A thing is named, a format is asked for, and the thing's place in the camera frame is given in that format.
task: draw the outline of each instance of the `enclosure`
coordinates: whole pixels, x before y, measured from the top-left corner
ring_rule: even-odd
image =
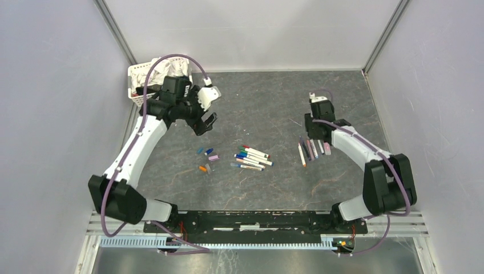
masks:
[[[482,222],[484,3],[369,1],[4,2],[1,10],[2,273],[478,273]],[[156,144],[137,191],[183,211],[313,211],[360,195],[345,153],[301,165],[308,94],[331,97],[368,141],[411,162],[418,195],[382,245],[338,258],[310,248],[163,256],[103,236],[87,182],[115,160],[140,108],[128,67],[170,53],[205,68],[221,97],[213,130],[183,120]],[[194,84],[200,70],[191,64]],[[230,166],[237,147],[267,152],[263,172]],[[196,151],[213,148],[215,162]],[[206,174],[198,166],[209,163]],[[120,224],[108,220],[113,231]],[[374,245],[368,220],[355,250]],[[144,223],[119,239],[144,239]]]

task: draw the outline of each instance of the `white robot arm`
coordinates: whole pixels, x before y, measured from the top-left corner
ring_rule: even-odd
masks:
[[[147,115],[142,131],[139,129],[144,118],[140,116],[126,145],[112,165],[103,176],[93,175],[88,184],[96,210],[100,212],[106,185],[113,179],[110,198],[106,203],[106,216],[132,224],[141,220],[168,220],[174,205],[145,199],[135,191],[141,172],[153,148],[175,120],[186,120],[196,135],[211,130],[217,119],[216,113],[206,121],[202,121],[201,117],[208,111],[211,103],[221,96],[215,86],[192,87],[188,79],[170,76],[165,77],[163,87],[154,92],[156,95],[147,100]]]
[[[417,194],[409,159],[378,148],[346,120],[336,120],[334,107],[326,97],[309,94],[309,104],[312,113],[304,115],[309,138],[328,142],[364,171],[362,194],[333,205],[334,220],[344,223],[402,207],[410,210]]]

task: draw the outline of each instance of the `black mount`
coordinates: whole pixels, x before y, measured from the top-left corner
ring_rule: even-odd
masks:
[[[410,205],[415,204],[417,192],[415,191],[410,160],[404,154],[398,154],[390,156],[389,161],[404,185]],[[383,160],[373,160],[366,163],[363,178],[363,201],[368,211],[373,215],[380,215],[405,207],[404,196],[395,178],[388,183],[387,176],[392,178],[393,174]]]
[[[93,175],[87,184],[98,213],[101,213],[103,195],[108,183],[109,179],[106,176]],[[146,205],[146,199],[133,187],[126,184],[126,180],[114,181],[107,198],[106,216],[137,224],[146,212]]]
[[[356,234],[368,233],[363,220],[333,226],[332,219],[327,212],[317,211],[189,210],[180,211],[163,225],[173,233],[179,233],[183,223],[188,241],[212,244],[321,243],[321,234],[352,234],[352,225]],[[244,226],[247,225],[258,225],[260,229],[246,230]],[[163,233],[154,224],[145,224],[143,232]]]
[[[212,130],[213,123],[217,120],[217,113],[210,115],[203,121],[202,116],[207,113],[198,102],[200,87],[194,85],[186,77],[165,76],[163,85],[154,85],[148,88],[148,93],[155,93],[152,98],[147,99],[147,114],[156,116],[158,120],[163,119],[167,128],[177,119],[187,122],[195,134],[200,136]]]

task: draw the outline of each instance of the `plastic basket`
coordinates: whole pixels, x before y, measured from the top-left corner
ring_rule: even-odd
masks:
[[[192,70],[190,69],[190,61],[187,60],[188,63],[188,77],[190,79],[190,82],[193,83],[192,79]],[[141,107],[143,105],[143,96],[133,96],[133,93],[131,93],[132,90],[135,90],[136,87],[132,85],[131,82],[131,74],[136,73],[137,70],[140,70],[145,67],[150,67],[151,62],[147,63],[141,63],[137,65],[132,65],[128,68],[128,98],[130,98],[138,107]],[[154,93],[150,93],[146,95],[146,98],[151,98]]]

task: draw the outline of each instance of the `white cloth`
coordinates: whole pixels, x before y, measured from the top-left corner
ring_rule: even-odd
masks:
[[[151,66],[158,60],[158,58],[153,58],[151,60]],[[134,70],[131,73],[131,86],[134,87],[131,92],[136,93],[136,87],[143,87],[144,81],[146,80],[146,75],[151,66],[146,66]],[[163,84],[165,76],[188,76],[188,59],[181,57],[172,57],[161,61],[151,73],[148,85],[153,84]]]

